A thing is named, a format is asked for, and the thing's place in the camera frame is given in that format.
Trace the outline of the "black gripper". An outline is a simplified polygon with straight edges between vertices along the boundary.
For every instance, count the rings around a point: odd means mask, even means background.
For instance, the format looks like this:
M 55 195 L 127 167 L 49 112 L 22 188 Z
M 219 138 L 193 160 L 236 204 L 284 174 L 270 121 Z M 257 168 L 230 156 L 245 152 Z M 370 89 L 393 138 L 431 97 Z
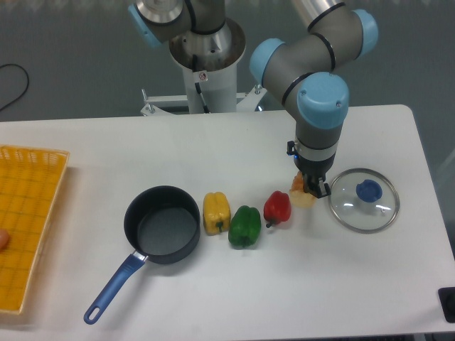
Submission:
M 331 187 L 324 180 L 326 173 L 333 165 L 335 158 L 335 145 L 324 149 L 314 149 L 303 145 L 300 140 L 287 142 L 287 155 L 292 156 L 296 167 L 302 173 L 305 193 L 312 194 L 312 178 L 318 180 L 316 186 L 317 197 L 331 195 Z

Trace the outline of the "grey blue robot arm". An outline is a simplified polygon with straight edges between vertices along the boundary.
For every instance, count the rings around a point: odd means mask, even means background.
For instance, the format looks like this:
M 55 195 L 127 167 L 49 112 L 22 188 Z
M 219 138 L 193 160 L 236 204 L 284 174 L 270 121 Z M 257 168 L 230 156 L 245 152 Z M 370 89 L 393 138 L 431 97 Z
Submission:
M 301 171 L 304 191 L 330 195 L 326 174 L 333 165 L 349 90 L 334 71 L 369 53 L 378 41 L 375 19 L 351 11 L 342 1 L 295 1 L 308 31 L 287 44 L 277 38 L 260 43 L 250 72 L 296 122 L 287 144 Z M 237 109 L 237 63 L 246 37 L 228 18 L 223 1 L 134 1 L 128 8 L 139 34 L 151 47 L 167 43 L 183 72 L 192 113 Z

